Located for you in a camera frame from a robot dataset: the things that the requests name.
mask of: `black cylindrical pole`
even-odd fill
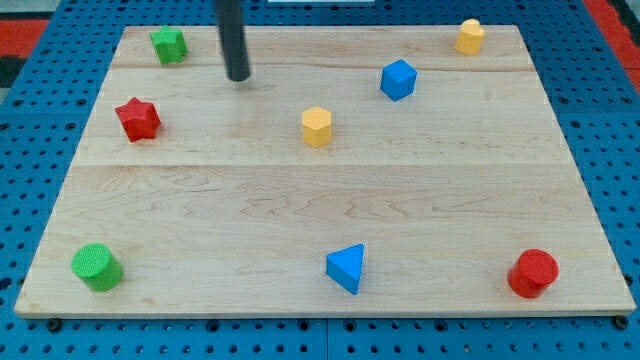
[[[241,0],[215,0],[216,21],[227,77],[243,81],[251,75],[247,44],[244,39]]]

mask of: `blue pyramid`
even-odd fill
[[[364,245],[357,244],[327,255],[327,275],[353,295],[358,295]]]

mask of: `colored block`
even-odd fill
[[[509,270],[509,286],[525,298],[537,298],[558,278],[558,264],[547,252],[529,249]]]
[[[161,122],[152,103],[142,102],[134,97],[125,105],[116,108],[116,114],[130,142],[155,139],[156,129]]]
[[[387,65],[382,70],[380,90],[391,100],[398,101],[413,93],[418,72],[404,60]]]
[[[353,295],[358,295],[363,258],[363,244],[333,252],[327,255],[327,275]]]
[[[476,19],[465,20],[460,25],[456,50],[463,54],[475,55],[480,52],[483,40],[484,30],[480,26],[480,22]]]
[[[122,265],[102,244],[89,244],[78,250],[71,260],[71,270],[96,292],[107,291],[122,279]]]
[[[149,34],[153,48],[162,65],[170,62],[182,62],[187,53],[187,44],[181,30],[163,26],[160,30]]]
[[[310,146],[320,147],[331,142],[331,111],[313,107],[302,113],[302,139]]]

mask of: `wooden plank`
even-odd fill
[[[254,75],[223,80],[213,28],[183,28],[157,64],[128,28],[16,305],[47,318],[611,315],[635,308],[522,39],[489,27],[477,57],[454,27],[249,28]],[[416,65],[416,93],[377,90]],[[159,136],[129,144],[113,107],[154,101]],[[334,112],[330,145],[300,113]],[[108,244],[125,278],[90,293],[69,262]],[[360,295],[324,255],[365,243]],[[521,251],[558,260],[539,299],[506,284]]]

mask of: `pegboard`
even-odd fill
[[[520,27],[625,278],[640,283],[640,99],[579,0],[243,1],[251,25]],[[126,25],[212,25],[210,0],[63,0],[0,106],[0,358],[637,358],[640,319],[26,321],[13,304]]]

